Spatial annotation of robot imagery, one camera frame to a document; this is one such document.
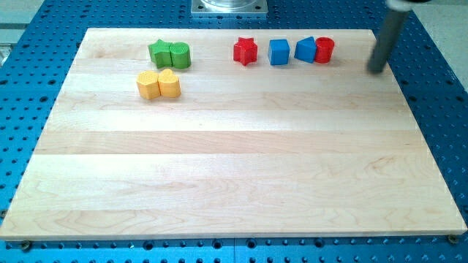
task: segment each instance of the blue cube block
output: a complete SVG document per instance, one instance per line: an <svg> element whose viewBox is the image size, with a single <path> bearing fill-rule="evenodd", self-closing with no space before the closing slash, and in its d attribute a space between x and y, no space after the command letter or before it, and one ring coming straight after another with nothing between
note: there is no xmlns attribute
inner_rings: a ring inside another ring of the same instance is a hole
<svg viewBox="0 0 468 263"><path fill-rule="evenodd" d="M314 37L302 39L295 46L294 58L305 62L314 63L316 50L317 46L315 45Z"/></svg>
<svg viewBox="0 0 468 263"><path fill-rule="evenodd" d="M286 39L270 40L268 58L271 65L286 65L290 58L290 46Z"/></svg>

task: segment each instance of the red star block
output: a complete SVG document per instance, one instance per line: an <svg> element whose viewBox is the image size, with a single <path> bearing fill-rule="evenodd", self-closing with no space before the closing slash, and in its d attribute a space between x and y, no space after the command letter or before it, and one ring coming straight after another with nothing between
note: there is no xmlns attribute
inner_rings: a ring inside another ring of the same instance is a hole
<svg viewBox="0 0 468 263"><path fill-rule="evenodd" d="M257 50L258 47L253 38L239 37L239 41L234 45L234 61L247 66L248 63L257 61Z"/></svg>

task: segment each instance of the wooden tabletop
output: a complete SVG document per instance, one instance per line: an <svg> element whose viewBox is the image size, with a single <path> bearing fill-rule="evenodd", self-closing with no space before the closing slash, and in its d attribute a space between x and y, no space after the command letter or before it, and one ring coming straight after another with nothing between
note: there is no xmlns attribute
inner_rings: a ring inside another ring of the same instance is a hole
<svg viewBox="0 0 468 263"><path fill-rule="evenodd" d="M293 58L328 36L329 64ZM258 61L233 61L254 37ZM142 99L147 45L186 42L182 95ZM268 41L288 40L271 66ZM0 228L5 240L461 234L466 225L367 30L91 28Z"/></svg>

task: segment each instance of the green block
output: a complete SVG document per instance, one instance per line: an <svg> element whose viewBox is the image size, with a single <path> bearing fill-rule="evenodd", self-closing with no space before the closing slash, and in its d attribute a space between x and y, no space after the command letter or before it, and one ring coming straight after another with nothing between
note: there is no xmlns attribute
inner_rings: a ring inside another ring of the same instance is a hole
<svg viewBox="0 0 468 263"><path fill-rule="evenodd" d="M186 69L190 66L190 47L187 43L177 42L172 44L169 49L173 67L176 69Z"/></svg>
<svg viewBox="0 0 468 263"><path fill-rule="evenodd" d="M148 46L151 61L156 64L157 68L173 66L172 58L170 57L171 45L172 43L164 42L158 39L156 43Z"/></svg>

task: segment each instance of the yellow block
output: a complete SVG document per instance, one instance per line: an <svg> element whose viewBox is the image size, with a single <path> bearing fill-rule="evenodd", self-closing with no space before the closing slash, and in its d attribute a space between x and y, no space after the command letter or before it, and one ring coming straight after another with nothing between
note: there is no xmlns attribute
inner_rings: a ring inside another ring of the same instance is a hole
<svg viewBox="0 0 468 263"><path fill-rule="evenodd" d="M158 74L151 70L141 72L137 77L138 91L145 99L154 99L161 95L158 85Z"/></svg>
<svg viewBox="0 0 468 263"><path fill-rule="evenodd" d="M181 85L178 77L170 69L165 69L159 73L159 90L161 95L176 98L181 95Z"/></svg>

